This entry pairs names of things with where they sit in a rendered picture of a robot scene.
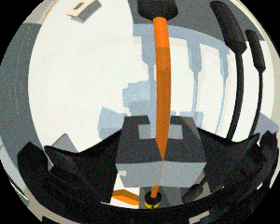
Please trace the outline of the orange rectangular block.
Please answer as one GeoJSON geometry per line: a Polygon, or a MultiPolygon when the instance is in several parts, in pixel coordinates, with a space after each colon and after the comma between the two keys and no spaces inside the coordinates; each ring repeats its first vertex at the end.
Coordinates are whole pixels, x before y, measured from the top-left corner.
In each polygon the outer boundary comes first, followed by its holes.
{"type": "Polygon", "coordinates": [[[113,198],[118,201],[129,203],[131,205],[139,205],[139,195],[130,193],[128,190],[119,189],[113,190],[113,198]]]}

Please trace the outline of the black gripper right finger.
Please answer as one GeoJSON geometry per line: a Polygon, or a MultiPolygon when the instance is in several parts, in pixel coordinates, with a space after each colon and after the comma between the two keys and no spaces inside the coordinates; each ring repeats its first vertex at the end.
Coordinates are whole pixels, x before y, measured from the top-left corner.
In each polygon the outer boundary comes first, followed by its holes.
{"type": "Polygon", "coordinates": [[[233,142],[221,135],[201,130],[199,127],[197,127],[197,132],[203,142],[203,152],[207,160],[203,171],[208,187],[211,193],[214,193],[219,188],[225,187],[222,183],[236,169],[245,153],[259,141],[260,134],[251,135],[244,141],[233,142]]]}

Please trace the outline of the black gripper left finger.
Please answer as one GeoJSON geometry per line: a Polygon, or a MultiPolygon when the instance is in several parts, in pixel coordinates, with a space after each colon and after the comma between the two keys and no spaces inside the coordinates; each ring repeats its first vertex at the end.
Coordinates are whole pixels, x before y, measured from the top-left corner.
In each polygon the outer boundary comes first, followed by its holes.
{"type": "Polygon", "coordinates": [[[115,167],[115,157],[118,153],[120,132],[121,130],[116,131],[83,152],[66,152],[47,145],[44,146],[44,152],[53,165],[80,176],[103,203],[110,204],[113,197],[111,194],[117,182],[118,168],[115,167]]]}

